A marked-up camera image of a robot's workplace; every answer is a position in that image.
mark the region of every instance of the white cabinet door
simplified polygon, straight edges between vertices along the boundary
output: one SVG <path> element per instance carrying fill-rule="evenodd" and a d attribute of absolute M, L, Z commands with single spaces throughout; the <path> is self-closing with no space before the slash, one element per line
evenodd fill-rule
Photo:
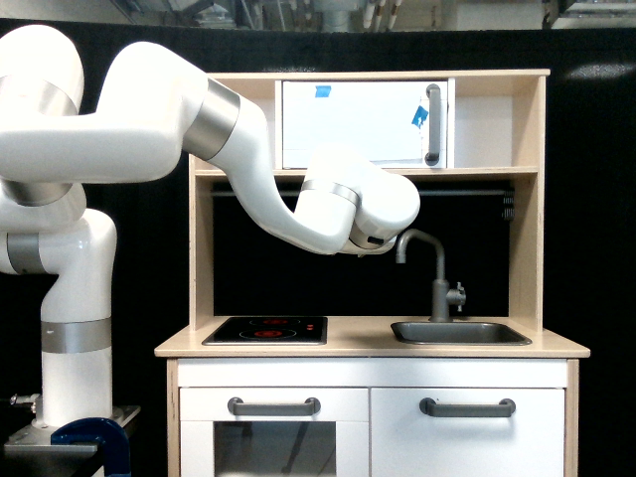
<path fill-rule="evenodd" d="M 420 410 L 425 398 L 460 405 L 511 399 L 515 410 L 510 417 L 431 416 Z M 373 477 L 562 477 L 563 437 L 563 390 L 371 391 Z"/>
<path fill-rule="evenodd" d="M 369 477 L 368 389 L 190 388 L 180 408 L 183 477 Z"/>

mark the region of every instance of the metal rod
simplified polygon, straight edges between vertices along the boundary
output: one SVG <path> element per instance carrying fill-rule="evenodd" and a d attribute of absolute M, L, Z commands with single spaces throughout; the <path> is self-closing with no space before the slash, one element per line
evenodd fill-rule
<path fill-rule="evenodd" d="M 458 196 L 506 196 L 509 190 L 448 190 L 448 191 L 419 191 L 422 197 L 458 197 Z M 300 191 L 278 191 L 281 197 L 298 197 Z M 214 191 L 212 197 L 236 197 L 234 191 Z"/>

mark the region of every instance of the drawer handle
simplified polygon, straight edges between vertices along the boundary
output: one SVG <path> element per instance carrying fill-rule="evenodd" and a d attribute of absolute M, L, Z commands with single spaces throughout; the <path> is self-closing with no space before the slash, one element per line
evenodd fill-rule
<path fill-rule="evenodd" d="M 438 404 L 426 397 L 419 402 L 419 410 L 431 417 L 510 417 L 516 408 L 512 399 L 499 404 Z"/>
<path fill-rule="evenodd" d="M 431 84 L 426 89 L 429 98 L 428 120 L 428 152 L 424 157 L 426 165 L 434 166 L 439 162 L 441 153 L 441 90 L 437 84 Z"/>
<path fill-rule="evenodd" d="M 254 404 L 243 402 L 240 397 L 233 397 L 228 401 L 228 409 L 233 415 L 314 415 L 320 410 L 320 401 L 316 397 L 310 397 L 303 404 Z"/>

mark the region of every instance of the ceiling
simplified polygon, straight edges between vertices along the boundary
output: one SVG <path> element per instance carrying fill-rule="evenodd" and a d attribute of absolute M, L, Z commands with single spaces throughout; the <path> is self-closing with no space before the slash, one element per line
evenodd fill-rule
<path fill-rule="evenodd" d="M 301 32 L 534 30 L 636 26 L 636 0 L 2 0 L 0 16 Z"/>

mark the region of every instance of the faucet handle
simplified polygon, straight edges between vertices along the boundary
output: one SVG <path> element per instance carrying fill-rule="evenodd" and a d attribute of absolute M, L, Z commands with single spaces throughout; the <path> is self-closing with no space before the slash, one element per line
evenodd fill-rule
<path fill-rule="evenodd" d="M 466 290 L 461 286 L 461 281 L 457 282 L 457 288 L 448 290 L 446 299 L 449 305 L 456 305 L 457 311 L 461 313 L 462 306 L 466 304 Z"/>

